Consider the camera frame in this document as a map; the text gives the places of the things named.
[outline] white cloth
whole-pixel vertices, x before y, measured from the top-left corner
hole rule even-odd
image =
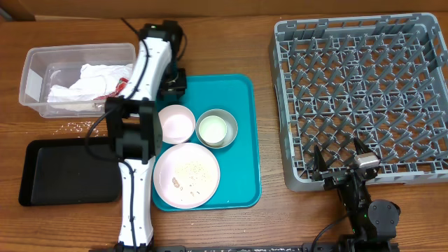
[[[69,88],[54,85],[50,89],[47,102],[79,102],[92,101],[93,99],[108,95],[116,90],[121,78],[130,79],[132,75],[132,64],[126,66],[92,66],[85,64],[81,67],[80,79]],[[70,111],[97,111],[94,104],[50,104],[56,109],[67,109]]]

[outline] pink plate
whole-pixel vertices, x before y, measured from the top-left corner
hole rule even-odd
[[[154,187],[170,206],[191,209],[210,200],[220,175],[210,150],[196,143],[181,143],[165,151],[155,164]]]

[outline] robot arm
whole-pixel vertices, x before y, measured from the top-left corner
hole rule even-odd
[[[122,176],[122,225],[116,251],[124,251],[126,247],[134,246],[130,225],[132,186],[135,245],[139,251],[146,250],[153,239],[150,215],[151,176],[155,157],[162,147],[162,127],[155,100],[161,83],[166,80],[171,80],[170,85],[176,88],[166,88],[166,85],[162,84],[164,94],[169,94],[170,91],[174,91],[175,95],[185,92],[185,70],[176,68],[176,55],[182,36],[182,28],[177,22],[146,24],[139,32],[140,40],[145,43],[140,42],[139,56],[132,76],[120,93],[130,99],[110,97],[106,100],[106,123],[112,149],[133,171],[132,179],[130,168],[124,163],[119,164]],[[139,117],[140,123],[124,123],[123,118],[130,116]]]
[[[381,160],[361,140],[355,138],[354,164],[340,171],[329,172],[319,150],[314,147],[312,179],[324,181],[324,189],[336,189],[345,206],[353,234],[342,235],[333,251],[396,252],[398,245],[390,240],[396,237],[396,226],[401,213],[398,205],[377,199],[372,201],[365,182],[378,175]]]

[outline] gray dish rack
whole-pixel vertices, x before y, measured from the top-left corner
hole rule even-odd
[[[322,190],[313,146],[335,171],[354,137],[382,158],[368,183],[448,181],[448,52],[434,15],[280,21],[269,56],[289,189]]]

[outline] pink bowl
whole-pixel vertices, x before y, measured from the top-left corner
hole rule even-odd
[[[162,140],[167,144],[184,143],[195,131],[195,116],[185,106],[168,106],[159,112],[159,118],[162,125]]]

